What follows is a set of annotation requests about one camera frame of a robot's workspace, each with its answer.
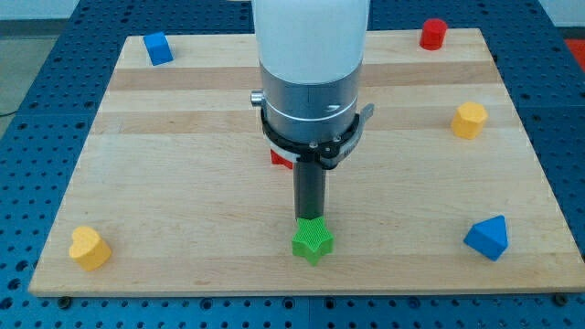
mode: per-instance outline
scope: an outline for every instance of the toy block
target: toy block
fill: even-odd
[[[468,101],[457,108],[451,129],[455,135],[472,140],[482,132],[487,118],[487,111],[482,104]]]
[[[463,242],[488,259],[496,261],[508,247],[504,216],[473,225]]]
[[[311,265],[333,251],[334,236],[325,226],[323,216],[315,219],[297,218],[299,228],[292,238],[292,254],[305,257]]]
[[[273,165],[284,165],[289,169],[293,169],[293,163],[286,160],[285,158],[278,155],[276,152],[271,150],[271,161]]]
[[[150,56],[153,65],[159,65],[173,60],[171,48],[168,46],[165,34],[163,32],[153,33],[152,35],[144,36],[144,45]]]
[[[69,248],[69,256],[85,271],[98,269],[112,255],[106,241],[93,228],[75,228],[71,237],[73,244]]]
[[[440,49],[442,47],[442,42],[445,39],[447,28],[447,23],[439,18],[428,19],[422,25],[420,46],[427,50]]]

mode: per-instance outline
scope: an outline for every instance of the wood grain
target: wood grain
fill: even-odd
[[[418,48],[420,31],[367,36],[360,105],[376,113],[328,172],[335,252],[292,256],[293,175],[270,164],[252,35],[170,36],[153,68],[126,40],[29,290],[39,296],[575,292],[585,266],[477,29]],[[449,123],[465,101],[490,118],[473,141]],[[491,262],[463,244],[504,214]],[[94,272],[67,256],[96,228],[113,250]]]

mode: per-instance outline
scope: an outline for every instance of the red cylinder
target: red cylinder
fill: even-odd
[[[427,50],[437,50],[442,47],[442,41],[447,32],[447,23],[439,18],[428,19],[422,26],[420,46]]]

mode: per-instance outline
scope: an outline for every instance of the red object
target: red object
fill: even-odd
[[[447,23],[439,18],[428,19],[422,26],[420,46],[427,50],[437,50],[442,47],[442,41],[447,32]]]
[[[565,43],[570,52],[573,53],[581,69],[585,72],[585,40],[567,39]]]
[[[284,165],[289,169],[293,169],[293,163],[278,155],[271,149],[271,160],[273,165]]]

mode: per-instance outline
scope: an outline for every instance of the blue triangular prism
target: blue triangular prism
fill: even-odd
[[[508,236],[505,229],[504,216],[500,215],[484,220],[483,222],[473,225],[473,228],[475,228],[478,233],[481,233],[499,245],[507,247]]]

